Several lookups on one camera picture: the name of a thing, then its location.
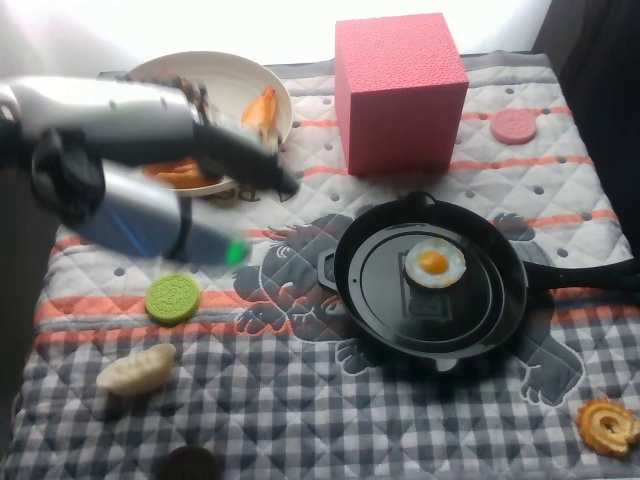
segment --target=black frying pan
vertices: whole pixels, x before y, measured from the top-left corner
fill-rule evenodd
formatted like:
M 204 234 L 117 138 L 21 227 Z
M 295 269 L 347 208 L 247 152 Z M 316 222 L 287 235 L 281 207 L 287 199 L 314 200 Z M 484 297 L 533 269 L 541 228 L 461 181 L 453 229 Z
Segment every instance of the black frying pan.
M 406 254 L 428 237 L 444 238 L 465 256 L 466 271 L 450 287 L 420 287 L 404 273 Z M 331 257 L 335 282 L 325 273 Z M 439 369 L 507 340 L 522 320 L 527 289 L 637 291 L 637 273 L 634 260 L 578 269 L 523 262 L 490 222 L 421 192 L 361 215 L 318 260 L 319 283 L 340 295 L 364 330 L 397 350 L 438 360 Z

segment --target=gingham pattern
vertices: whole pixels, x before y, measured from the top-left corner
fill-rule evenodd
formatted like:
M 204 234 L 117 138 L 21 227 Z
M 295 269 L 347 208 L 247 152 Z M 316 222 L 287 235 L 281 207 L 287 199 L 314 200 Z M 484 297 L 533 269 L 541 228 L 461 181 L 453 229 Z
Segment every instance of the gingham pattern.
M 495 63 L 469 72 L 465 113 L 564 106 L 549 68 L 521 56 Z M 330 75 L 286 80 L 301 125 L 284 155 L 300 171 L 344 167 L 336 129 L 303 124 L 333 118 L 332 82 Z M 590 162 L 574 162 L 586 153 L 570 116 L 538 118 L 539 138 L 516 150 L 492 143 L 482 120 L 463 120 L 454 163 L 559 160 L 458 169 L 432 191 L 487 218 L 515 213 L 538 219 L 530 222 L 542 225 L 534 241 L 517 242 L 526 258 L 565 266 L 628 258 L 615 217 L 575 221 L 610 206 Z M 260 193 L 261 200 L 240 202 L 230 215 L 247 229 L 308 225 L 327 214 L 353 216 L 359 207 L 395 198 L 422 181 L 390 188 L 306 172 L 298 197 L 281 202 Z M 533 186 L 549 196 L 531 194 Z M 255 200 L 251 192 L 243 195 Z M 539 220 L 557 214 L 569 216 L 547 226 Z M 294 284 L 309 274 L 304 266 L 313 261 L 314 244 L 337 241 L 330 228 L 337 223 L 309 230 L 315 236 L 297 256 L 283 253 L 286 265 L 301 262 L 291 270 L 297 272 Z M 70 238 L 60 233 L 51 259 L 3 478 L 149 479 L 168 452 L 185 444 L 215 452 L 228 479 L 640 477 L 637 450 L 626 462 L 597 456 L 573 425 L 578 406 L 592 397 L 620 398 L 640 410 L 640 310 L 623 295 L 556 292 L 555 313 L 542 307 L 531 312 L 524 350 L 514 343 L 459 365 L 455 375 L 438 376 L 429 364 L 366 337 L 335 341 L 328 324 L 307 338 L 302 327 L 317 320 L 315 314 L 298 312 L 299 318 L 271 328 L 264 312 L 244 310 L 234 300 L 232 277 L 191 266 L 185 268 L 218 306 L 204 307 L 192 322 L 171 330 L 152 326 L 135 296 L 176 267 L 123 258 Z M 265 271 L 269 246 L 269 240 L 257 240 L 251 263 L 263 265 L 266 283 L 279 287 L 278 276 L 289 270 Z M 104 311 L 91 303 L 98 296 L 111 299 Z M 222 300 L 229 305 L 222 308 Z M 534 328 L 535 315 L 546 318 L 547 330 Z M 249 335 L 239 318 L 255 318 L 253 325 L 259 320 L 262 326 Z M 162 392 L 119 399 L 96 389 L 104 366 L 158 342 L 177 348 L 173 377 Z M 568 363 L 549 371 L 531 360 L 554 348 L 569 355 Z M 557 405 L 548 404 L 540 385 L 549 384 L 540 376 L 571 385 Z

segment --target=pink disc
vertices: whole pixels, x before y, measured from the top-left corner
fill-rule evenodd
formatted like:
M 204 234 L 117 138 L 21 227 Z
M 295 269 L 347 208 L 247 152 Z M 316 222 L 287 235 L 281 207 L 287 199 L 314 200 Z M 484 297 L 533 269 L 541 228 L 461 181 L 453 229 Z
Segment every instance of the pink disc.
M 536 117 L 527 110 L 500 110 L 491 119 L 491 134 L 507 145 L 521 145 L 536 136 Z

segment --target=pink box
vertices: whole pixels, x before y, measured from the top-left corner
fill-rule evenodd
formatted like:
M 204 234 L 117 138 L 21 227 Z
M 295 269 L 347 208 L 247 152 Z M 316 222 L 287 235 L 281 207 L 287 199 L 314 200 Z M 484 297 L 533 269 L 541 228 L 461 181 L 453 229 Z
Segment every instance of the pink box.
M 442 14 L 337 22 L 335 65 L 350 174 L 449 168 L 469 79 Z

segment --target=checkered fabric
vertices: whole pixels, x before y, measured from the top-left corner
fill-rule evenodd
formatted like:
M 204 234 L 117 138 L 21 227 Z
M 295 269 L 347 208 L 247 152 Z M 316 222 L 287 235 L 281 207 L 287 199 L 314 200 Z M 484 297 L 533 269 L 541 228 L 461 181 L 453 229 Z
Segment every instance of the checkered fabric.
M 564 289 L 532 296 L 504 348 L 452 372 L 362 336 L 317 285 L 318 254 L 369 206 L 429 185 L 494 221 L 525 259 L 579 267 L 630 258 L 548 63 L 491 54 L 465 60 L 469 94 L 450 174 L 377 184 L 344 173 L 331 64 L 274 67 L 295 128 L 283 157 L 293 198 L 235 189 L 212 200 L 253 239 L 233 275 L 126 258 L 61 230 L 36 312 L 37 337 L 16 400 L 5 479 L 150 479 L 170 451 L 200 445 L 228 479 L 638 478 L 640 452 L 598 456 L 574 426 L 608 396 L 640 410 L 640 309 L 628 294 Z M 487 120 L 537 115 L 538 136 L 507 147 Z M 327 266 L 331 276 L 331 266 Z M 144 313 L 167 271 L 203 290 L 173 329 Z M 116 358 L 177 348 L 166 387 L 110 396 L 95 379 Z

